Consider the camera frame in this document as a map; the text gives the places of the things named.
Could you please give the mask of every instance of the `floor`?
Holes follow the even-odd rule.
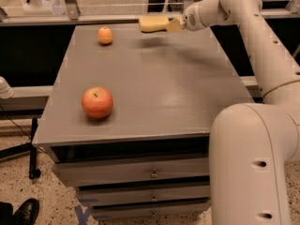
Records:
[[[146,0],[78,0],[82,13],[134,13],[144,10]],[[121,10],[113,4],[127,3],[127,9]],[[20,0],[0,0],[0,6],[9,11],[9,15],[20,15],[22,3]],[[14,119],[23,131],[6,118],[0,120],[0,149],[9,148],[21,143],[27,143],[30,134],[30,119]],[[29,156],[21,156],[0,160],[0,201],[12,203],[14,210],[28,198],[34,197],[40,201],[40,212],[36,224],[101,224],[101,225],[210,225],[210,209],[202,214],[182,214],[177,216],[141,217],[134,219],[97,222],[92,217],[86,217],[86,208],[75,198],[75,191],[65,187],[52,173],[53,162],[43,151],[38,150],[37,166],[41,176],[37,180],[28,178]],[[292,225],[300,224],[300,161],[286,164],[286,181],[290,199]]]

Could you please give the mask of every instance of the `desk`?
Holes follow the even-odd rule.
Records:
[[[143,34],[139,25],[77,26],[34,146],[75,187],[95,219],[203,211],[209,207],[208,139],[220,111],[253,102],[210,29]],[[92,86],[112,92],[104,120],[81,107]]]

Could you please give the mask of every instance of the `gray tabletop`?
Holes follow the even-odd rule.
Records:
[[[113,43],[98,43],[101,25],[77,26],[34,145],[153,140],[208,135],[220,111],[252,98],[210,29],[143,34],[109,24]],[[83,112],[83,92],[103,86],[114,99],[104,120]]]

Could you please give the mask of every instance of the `black shoe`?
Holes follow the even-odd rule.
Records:
[[[39,210],[39,202],[36,199],[28,199],[12,216],[11,225],[34,225]]]

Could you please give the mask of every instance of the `drawer knob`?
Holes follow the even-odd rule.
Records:
[[[152,199],[151,199],[151,202],[154,203],[154,202],[157,202],[157,201],[158,201],[158,198],[156,197],[156,195],[153,195]]]
[[[156,171],[155,169],[152,171],[150,177],[151,177],[152,179],[156,179],[156,178],[159,177],[159,175],[158,175],[158,173],[157,173],[157,171]]]

